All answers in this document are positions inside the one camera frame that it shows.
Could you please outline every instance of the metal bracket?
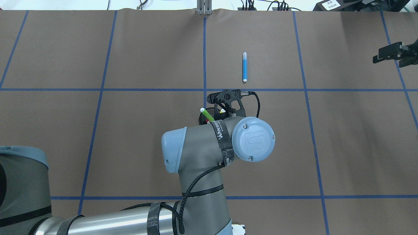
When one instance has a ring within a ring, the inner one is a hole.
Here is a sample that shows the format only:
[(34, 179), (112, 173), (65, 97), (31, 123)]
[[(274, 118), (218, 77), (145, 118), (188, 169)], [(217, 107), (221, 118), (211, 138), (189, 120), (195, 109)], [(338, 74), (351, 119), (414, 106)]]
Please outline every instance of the metal bracket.
[(212, 15), (212, 0), (197, 0), (198, 15)]

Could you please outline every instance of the blue grid line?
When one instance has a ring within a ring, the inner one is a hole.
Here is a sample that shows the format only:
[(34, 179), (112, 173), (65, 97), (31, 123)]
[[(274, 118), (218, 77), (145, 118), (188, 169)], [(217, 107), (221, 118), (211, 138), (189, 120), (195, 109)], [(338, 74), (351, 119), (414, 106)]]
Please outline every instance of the blue grid line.
[[(386, 27), (386, 21), (383, 15), (383, 11), (380, 11), (380, 16), (382, 17), (383, 27), (385, 28), (387, 43), (390, 45), (391, 43), (390, 43), (390, 38), (389, 38), (389, 32)], [(417, 121), (417, 117), (415, 116), (415, 112), (414, 112), (414, 108), (412, 107), (411, 100), (409, 99), (408, 90), (406, 89), (405, 82), (403, 81), (403, 77), (402, 77), (402, 73), (400, 72), (399, 65), (396, 61), (394, 62), (395, 62), (396, 69), (398, 70), (399, 79), (400, 79), (400, 82), (402, 83), (403, 91), (405, 92), (406, 100), (408, 101), (409, 109), (411, 110), (412, 118), (414, 119), (415, 127), (418, 130), (418, 121)]]
[(206, 17), (203, 18), (203, 107), (206, 108)]
[(321, 194), (322, 213), (324, 215), (325, 231), (326, 231), (326, 234), (329, 235), (328, 217), (327, 217), (327, 214), (326, 214), (325, 199), (324, 199), (324, 189), (322, 188), (321, 170), (319, 168), (318, 151), (316, 150), (316, 141), (315, 141), (314, 127), (313, 127), (313, 124), (312, 124), (311, 107), (309, 106), (308, 90), (307, 90), (307, 87), (306, 87), (306, 80), (305, 80), (305, 71), (303, 69), (301, 45), (299, 43), (298, 26), (297, 26), (297, 23), (296, 23), (295, 12), (292, 11), (292, 14), (293, 14), (293, 23), (295, 24), (296, 44), (298, 45), (299, 63), (301, 65), (303, 89), (305, 91), (306, 108), (307, 108), (307, 111), (308, 111), (309, 126), (311, 128), (312, 144), (313, 144), (313, 150), (314, 150), (314, 154), (315, 154), (316, 173), (318, 175), (319, 192)]
[[(101, 91), (101, 88), (0, 88), (0, 91)], [(104, 88), (103, 91), (152, 91), (152, 92), (219, 92), (223, 88)], [(248, 88), (242, 89), (254, 92), (304, 92), (303, 88)], [(404, 92), (405, 89), (333, 89), (308, 88), (309, 92)], [(406, 89), (408, 92), (418, 92), (418, 89)]]
[(15, 53), (16, 46), (18, 45), (18, 41), (20, 35), (22, 34), (23, 27), (25, 26), (26, 19), (28, 17), (29, 11), (27, 10), (25, 13), (25, 17), (23, 17), (22, 25), (20, 26), (18, 36), (16, 37), (15, 44), (13, 45), (12, 52), (10, 52), (9, 60), (7, 61), (6, 68), (4, 69), (3, 77), (0, 81), (0, 88), (3, 86), (4, 79), (6, 78), (7, 70), (9, 69), (10, 62), (12, 61), (13, 54)]
[[(289, 200), (289, 199), (400, 199), (418, 198), (418, 194), (394, 194), (394, 195), (307, 195), (307, 196), (227, 196), (228, 200)], [(81, 197), (51, 196), (51, 200), (80, 200)], [(83, 200), (181, 200), (181, 196), (104, 196), (84, 197)]]
[(105, 80), (106, 80), (107, 65), (108, 65), (108, 63), (109, 63), (110, 49), (111, 49), (111, 47), (112, 47), (113, 32), (115, 31), (116, 16), (117, 16), (117, 10), (115, 11), (115, 15), (113, 16), (112, 31), (111, 31), (111, 33), (110, 33), (109, 47), (107, 48), (106, 62), (105, 62), (105, 64), (104, 64), (104, 71), (103, 71), (102, 86), (101, 86), (101, 88), (100, 88), (99, 101), (98, 101), (98, 103), (97, 103), (96, 117), (94, 118), (93, 133), (92, 133), (92, 139), (91, 139), (91, 142), (90, 142), (89, 155), (88, 155), (88, 157), (87, 157), (86, 171), (84, 172), (83, 187), (82, 187), (82, 191), (81, 191), (80, 204), (79, 204), (79, 210), (78, 210), (78, 214), (79, 214), (79, 215), (81, 214), (81, 210), (82, 210), (82, 208), (83, 208), (84, 194), (85, 194), (85, 192), (86, 192), (87, 177), (88, 177), (88, 175), (89, 175), (90, 160), (91, 160), (91, 158), (92, 158), (92, 151), (93, 151), (94, 137), (95, 137), (95, 135), (96, 135), (97, 121), (98, 121), (98, 119), (99, 119), (99, 113), (100, 113), (100, 105), (102, 104), (102, 97), (103, 97), (103, 91), (104, 91), (104, 87), (105, 87)]

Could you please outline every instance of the black band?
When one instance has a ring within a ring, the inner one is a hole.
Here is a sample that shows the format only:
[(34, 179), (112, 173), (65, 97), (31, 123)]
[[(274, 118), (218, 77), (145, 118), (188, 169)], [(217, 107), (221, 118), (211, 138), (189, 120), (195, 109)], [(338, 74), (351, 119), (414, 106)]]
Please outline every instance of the black band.
[[(179, 202), (181, 202), (181, 201), (176, 201), (176, 202), (174, 203), (174, 206), (173, 206), (174, 211), (177, 211), (177, 206), (178, 206), (178, 203), (179, 203)], [(172, 221), (173, 221), (173, 235), (178, 235), (178, 233), (177, 233), (177, 220), (176, 220), (176, 214), (175, 214), (174, 212), (173, 212)]]
[(0, 164), (0, 206), (3, 204), (4, 198), (6, 197), (7, 180), (6, 173), (4, 172), (3, 166)]
[(191, 192), (191, 193), (189, 193), (189, 195), (187, 197), (204, 196), (206, 194), (215, 193), (215, 192), (220, 191), (222, 189), (224, 189), (224, 185), (223, 184), (221, 184), (219, 186), (216, 186), (214, 188), (211, 188), (211, 189), (206, 189), (206, 190), (197, 191), (197, 192)]
[(234, 160), (234, 149), (232, 148), (231, 137), (229, 136), (227, 125), (222, 120), (211, 122), (215, 130), (216, 139), (218, 140), (219, 148), (224, 158), (224, 165), (229, 166)]
[(70, 230), (71, 224), (78, 218), (84, 217), (84, 215), (77, 215), (75, 217), (64, 220), (59, 226), (58, 232), (56, 235), (68, 235), (68, 230)]
[(41, 223), (43, 223), (45, 220), (49, 219), (50, 217), (45, 217), (42, 218), (41, 220), (39, 220), (33, 227), (32, 229), (29, 231), (28, 235), (34, 235), (36, 230), (38, 229), (38, 227), (41, 225)]
[(159, 217), (161, 202), (153, 202), (148, 211), (147, 233), (148, 235), (160, 235)]
[(11, 216), (8, 218), (0, 219), (0, 227), (5, 227), (13, 224), (17, 224), (23, 221), (38, 218), (40, 216), (51, 213), (51, 206), (44, 207), (42, 209), (34, 210), (20, 215)]

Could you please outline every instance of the round blue cap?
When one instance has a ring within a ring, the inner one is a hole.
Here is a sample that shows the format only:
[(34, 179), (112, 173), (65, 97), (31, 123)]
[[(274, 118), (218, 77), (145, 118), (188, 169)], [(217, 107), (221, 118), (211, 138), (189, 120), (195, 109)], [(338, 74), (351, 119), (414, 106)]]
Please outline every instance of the round blue cap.
[(274, 149), (276, 136), (270, 125), (256, 117), (245, 117), (232, 133), (232, 147), (244, 160), (257, 162), (266, 159)]
[(46, 155), (44, 151), (39, 148), (29, 146), (0, 146), (0, 153), (31, 158), (43, 163), (49, 169)]
[(172, 130), (164, 133), (161, 138), (163, 158), (166, 170), (169, 173), (177, 173), (180, 166), (181, 153), (183, 152), (184, 138), (186, 137), (187, 127)]

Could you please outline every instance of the silver metal tube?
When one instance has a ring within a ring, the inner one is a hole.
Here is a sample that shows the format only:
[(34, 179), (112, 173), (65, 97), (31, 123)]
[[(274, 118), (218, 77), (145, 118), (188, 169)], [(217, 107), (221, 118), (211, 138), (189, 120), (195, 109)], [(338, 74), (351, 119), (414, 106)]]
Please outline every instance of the silver metal tube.
[[(113, 212), (104, 215), (82, 217), (70, 226), (68, 235), (147, 235), (147, 218), (149, 207)], [(61, 222), (52, 218), (39, 226), (35, 235), (56, 235)], [(172, 212), (161, 208), (159, 217), (160, 235), (174, 235)]]

